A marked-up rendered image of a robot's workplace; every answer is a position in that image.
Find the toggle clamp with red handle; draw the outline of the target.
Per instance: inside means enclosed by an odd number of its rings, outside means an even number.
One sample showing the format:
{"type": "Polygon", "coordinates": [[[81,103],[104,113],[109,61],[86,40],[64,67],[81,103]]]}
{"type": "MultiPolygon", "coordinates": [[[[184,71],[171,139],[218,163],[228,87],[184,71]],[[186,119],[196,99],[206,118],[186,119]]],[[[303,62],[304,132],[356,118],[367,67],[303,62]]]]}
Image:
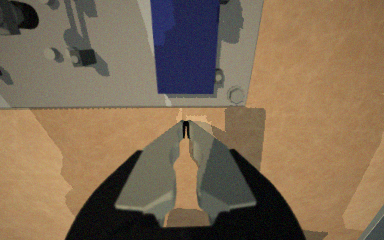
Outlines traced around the toggle clamp with red handle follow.
{"type": "Polygon", "coordinates": [[[0,0],[0,35],[21,35],[20,29],[35,29],[38,24],[38,14],[31,5],[0,0]]]}

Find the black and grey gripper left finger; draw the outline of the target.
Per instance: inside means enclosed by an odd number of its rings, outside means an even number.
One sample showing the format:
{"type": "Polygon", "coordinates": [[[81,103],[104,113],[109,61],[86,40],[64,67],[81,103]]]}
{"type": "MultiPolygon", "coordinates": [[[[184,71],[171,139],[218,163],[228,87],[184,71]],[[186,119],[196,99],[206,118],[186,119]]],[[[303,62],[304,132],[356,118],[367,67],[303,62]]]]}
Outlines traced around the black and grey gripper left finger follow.
{"type": "Polygon", "coordinates": [[[154,214],[160,227],[176,203],[181,120],[142,150],[133,153],[91,194],[74,219],[65,240],[106,240],[140,228],[141,217],[154,214]],[[172,167],[171,167],[172,166],[172,167]]]}

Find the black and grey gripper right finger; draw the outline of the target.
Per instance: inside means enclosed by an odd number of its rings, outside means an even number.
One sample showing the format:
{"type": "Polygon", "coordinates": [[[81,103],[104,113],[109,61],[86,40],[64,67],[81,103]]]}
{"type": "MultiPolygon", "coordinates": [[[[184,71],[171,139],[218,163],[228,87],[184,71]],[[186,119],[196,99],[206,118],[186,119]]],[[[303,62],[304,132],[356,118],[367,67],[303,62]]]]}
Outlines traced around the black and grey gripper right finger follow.
{"type": "Polygon", "coordinates": [[[262,173],[193,121],[186,121],[186,129],[200,165],[198,206],[208,214],[210,226],[219,212],[228,211],[233,225],[255,229],[273,240],[306,240],[292,209],[262,173]]]}

